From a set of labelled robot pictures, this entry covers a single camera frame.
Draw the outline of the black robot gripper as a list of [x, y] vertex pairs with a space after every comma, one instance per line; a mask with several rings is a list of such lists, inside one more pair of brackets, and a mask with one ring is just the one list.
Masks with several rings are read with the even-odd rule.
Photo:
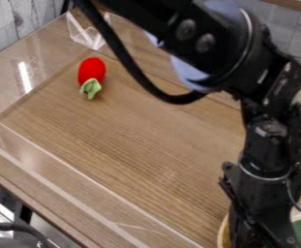
[[223, 172], [232, 248], [299, 248], [291, 210], [301, 212], [301, 162], [276, 171], [256, 170], [251, 161], [227, 162]]

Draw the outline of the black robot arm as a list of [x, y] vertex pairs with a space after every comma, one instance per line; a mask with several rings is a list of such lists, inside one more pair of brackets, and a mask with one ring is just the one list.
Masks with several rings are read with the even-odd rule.
[[[151, 81], [97, 9], [103, 4], [151, 36], [172, 58], [189, 91]], [[231, 0], [79, 0], [140, 86], [185, 105], [225, 91], [239, 100], [245, 130], [220, 186], [231, 200], [232, 248], [301, 248], [291, 212], [301, 198], [301, 64], [273, 44], [268, 27]]]

